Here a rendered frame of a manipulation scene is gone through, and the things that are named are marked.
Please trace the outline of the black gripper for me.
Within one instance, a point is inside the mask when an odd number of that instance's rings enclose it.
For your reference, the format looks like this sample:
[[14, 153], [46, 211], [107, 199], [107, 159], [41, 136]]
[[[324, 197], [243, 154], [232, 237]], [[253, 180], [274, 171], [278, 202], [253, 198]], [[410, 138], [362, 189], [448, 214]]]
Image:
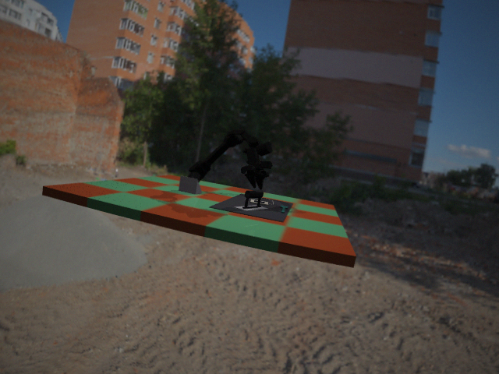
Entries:
[[249, 158], [248, 161], [246, 162], [249, 165], [242, 167], [241, 173], [245, 174], [245, 176], [247, 177], [247, 179], [254, 188], [256, 188], [256, 182], [257, 182], [257, 185], [261, 190], [263, 188], [264, 179], [269, 176], [269, 172], [263, 170], [261, 167], [257, 168], [257, 159], [259, 159], [259, 157]]

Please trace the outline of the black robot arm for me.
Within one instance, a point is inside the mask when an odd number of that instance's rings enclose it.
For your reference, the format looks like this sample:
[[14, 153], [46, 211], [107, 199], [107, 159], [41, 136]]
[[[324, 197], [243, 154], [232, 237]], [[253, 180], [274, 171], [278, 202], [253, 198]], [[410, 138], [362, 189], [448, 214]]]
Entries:
[[[237, 135], [240, 135], [243, 137], [243, 139], [240, 139]], [[189, 175], [188, 177], [190, 178], [197, 178], [198, 181], [200, 181], [206, 173], [209, 172], [211, 169], [211, 164], [216, 161], [229, 147], [233, 147], [237, 144], [242, 143], [243, 140], [246, 140], [250, 148], [245, 148], [243, 153], [247, 153], [247, 158], [251, 157], [259, 157], [272, 153], [272, 146], [271, 142], [268, 141], [266, 143], [262, 143], [256, 138], [255, 136], [251, 136], [247, 131], [244, 130], [232, 130], [230, 131], [227, 136], [224, 138], [224, 141], [212, 152], [210, 153], [205, 159], [202, 159], [198, 162], [196, 162], [191, 168], [189, 168]], [[269, 168], [271, 169], [272, 167], [271, 161], [262, 161], [257, 159], [257, 168]]]

